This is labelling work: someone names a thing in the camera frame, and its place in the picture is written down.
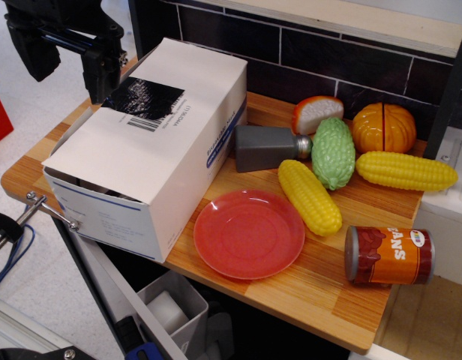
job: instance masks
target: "metal rod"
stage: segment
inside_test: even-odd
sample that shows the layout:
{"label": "metal rod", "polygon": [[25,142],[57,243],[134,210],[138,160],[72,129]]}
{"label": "metal rod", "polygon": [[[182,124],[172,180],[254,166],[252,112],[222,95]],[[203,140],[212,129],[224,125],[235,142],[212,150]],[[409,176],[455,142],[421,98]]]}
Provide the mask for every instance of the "metal rod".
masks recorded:
{"label": "metal rod", "polygon": [[84,55],[93,45],[91,38],[73,31],[57,31],[46,26],[40,30],[43,32],[43,39],[80,55]]}
{"label": "metal rod", "polygon": [[[69,230],[72,232],[76,232],[79,227],[78,224],[74,221],[69,221],[66,217],[61,215],[59,212],[57,212],[54,208],[51,206],[48,206],[46,204],[47,197],[42,196],[39,199],[36,197],[36,193],[34,191],[30,191],[26,194],[26,199],[28,200],[34,200],[34,204],[30,205],[29,208],[27,208],[21,216],[18,217],[16,220],[17,224],[20,225],[21,227],[24,227],[24,225],[28,222],[28,220],[38,211],[40,206],[43,206],[46,210],[52,212],[55,216],[60,218],[62,221],[64,221],[68,226]],[[6,242],[8,242],[10,239],[7,235],[1,235],[0,236],[0,250],[5,246]]]}
{"label": "metal rod", "polygon": [[[47,200],[47,198],[45,196],[42,196],[41,198],[36,199],[34,204],[29,206],[29,208],[26,211],[24,211],[21,216],[18,217],[18,219],[16,220],[18,225],[23,227],[24,224],[26,224],[26,222],[31,218],[31,216],[33,216],[36,213],[36,211],[39,209],[39,207],[42,204],[44,204],[44,202],[46,200]],[[0,250],[2,249],[3,246],[5,246],[6,242],[8,242],[8,241],[9,241],[9,238],[8,238],[7,235],[1,235],[0,236]]]}

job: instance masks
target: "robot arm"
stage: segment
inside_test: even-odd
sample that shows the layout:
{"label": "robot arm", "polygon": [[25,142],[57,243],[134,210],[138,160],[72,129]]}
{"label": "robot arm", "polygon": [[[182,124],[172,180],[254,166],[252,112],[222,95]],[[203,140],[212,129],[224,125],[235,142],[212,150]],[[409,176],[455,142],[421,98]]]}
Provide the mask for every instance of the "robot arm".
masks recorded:
{"label": "robot arm", "polygon": [[13,45],[37,81],[59,66],[59,46],[81,55],[85,87],[93,104],[103,103],[119,87],[127,55],[120,41],[124,30],[103,12],[101,0],[4,2]]}

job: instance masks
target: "plastic vegetable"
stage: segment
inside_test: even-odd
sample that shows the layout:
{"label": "plastic vegetable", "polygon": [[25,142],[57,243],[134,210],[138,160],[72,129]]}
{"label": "plastic vegetable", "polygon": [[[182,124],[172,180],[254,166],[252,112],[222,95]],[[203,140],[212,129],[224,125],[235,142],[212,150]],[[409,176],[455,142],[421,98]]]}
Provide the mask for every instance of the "plastic vegetable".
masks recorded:
{"label": "plastic vegetable", "polygon": [[354,173],[356,150],[348,125],[339,118],[319,124],[313,138],[313,172],[325,188],[342,188]]}
{"label": "plastic vegetable", "polygon": [[332,96],[313,96],[299,102],[292,113],[292,132],[310,135],[316,132],[322,120],[329,118],[342,119],[343,102]]}
{"label": "plastic vegetable", "polygon": [[440,191],[458,181],[456,170],[438,160],[386,151],[363,154],[356,171],[373,184],[404,190]]}
{"label": "plastic vegetable", "polygon": [[408,152],[416,142],[413,115],[399,105],[372,103],[352,120],[352,139],[358,152]]}
{"label": "plastic vegetable", "polygon": [[338,232],[343,223],[341,212],[306,165],[297,160],[285,160],[277,169],[277,177],[309,230],[320,236]]}

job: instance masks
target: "toy food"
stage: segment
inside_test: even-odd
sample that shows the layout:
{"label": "toy food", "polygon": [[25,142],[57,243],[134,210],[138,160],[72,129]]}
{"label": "toy food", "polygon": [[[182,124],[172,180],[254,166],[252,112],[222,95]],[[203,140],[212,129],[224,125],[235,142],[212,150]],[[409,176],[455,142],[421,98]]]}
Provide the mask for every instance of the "toy food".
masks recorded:
{"label": "toy food", "polygon": [[404,190],[441,191],[458,181],[456,170],[438,160],[386,151],[361,155],[356,171],[373,184]]}
{"label": "toy food", "polygon": [[402,106],[372,103],[352,120],[356,150],[365,152],[408,152],[416,141],[413,115]]}
{"label": "toy food", "polygon": [[348,125],[339,118],[323,120],[313,138],[313,172],[325,188],[336,190],[354,173],[356,150]]}
{"label": "toy food", "polygon": [[354,284],[429,284],[433,278],[435,251],[426,229],[350,226],[344,253]]}
{"label": "toy food", "polygon": [[297,160],[285,160],[277,169],[277,178],[309,230],[320,236],[338,232],[343,223],[341,212],[306,165]]}
{"label": "toy food", "polygon": [[314,134],[322,120],[328,118],[342,119],[343,114],[343,102],[336,97],[325,95],[309,97],[294,108],[292,132],[302,135]]}

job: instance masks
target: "can label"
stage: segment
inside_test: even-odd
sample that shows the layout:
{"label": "can label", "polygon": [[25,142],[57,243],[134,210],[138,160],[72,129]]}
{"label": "can label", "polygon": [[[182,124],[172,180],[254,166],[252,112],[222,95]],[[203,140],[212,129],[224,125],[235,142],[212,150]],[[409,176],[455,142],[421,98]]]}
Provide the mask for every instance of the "can label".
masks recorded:
{"label": "can label", "polygon": [[427,230],[350,226],[346,273],[351,281],[426,284],[433,270],[434,245]]}

